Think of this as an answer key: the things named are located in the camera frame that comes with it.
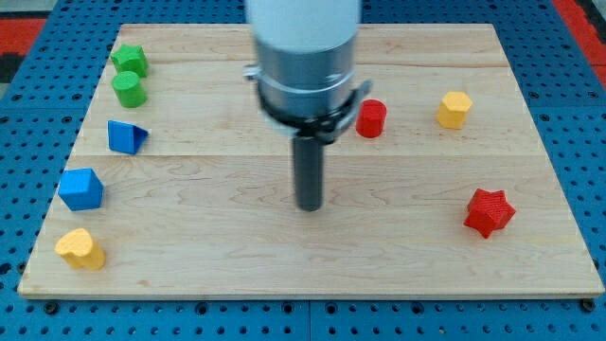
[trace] yellow hexagon block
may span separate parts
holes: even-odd
[[[444,128],[461,129],[473,102],[463,92],[446,93],[437,109],[437,121]]]
[[[73,268],[84,266],[98,270],[105,264],[105,253],[84,228],[77,228],[61,237],[55,245],[55,252]]]

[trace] wood grain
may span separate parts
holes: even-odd
[[[487,299],[604,291],[492,26],[361,26],[357,80],[389,114],[368,140],[327,148],[324,207],[294,207],[286,137],[258,114],[247,26],[126,25],[143,45],[149,100],[117,103],[108,63],[68,168],[92,167],[100,209],[55,198],[19,286],[27,298]],[[474,101],[460,131],[436,110],[447,91]],[[138,156],[107,147],[108,119],[150,131]],[[476,188],[518,210],[484,240],[465,227]],[[87,227],[98,272],[53,254]]]

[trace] blue block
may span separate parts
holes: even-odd
[[[99,208],[103,184],[92,169],[66,170],[61,177],[59,196],[71,210]]]
[[[135,155],[148,137],[148,132],[133,124],[108,120],[107,136],[112,151]]]

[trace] green cylinder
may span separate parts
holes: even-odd
[[[136,108],[147,99],[141,79],[133,71],[123,71],[115,75],[112,87],[116,92],[117,100],[125,108]]]

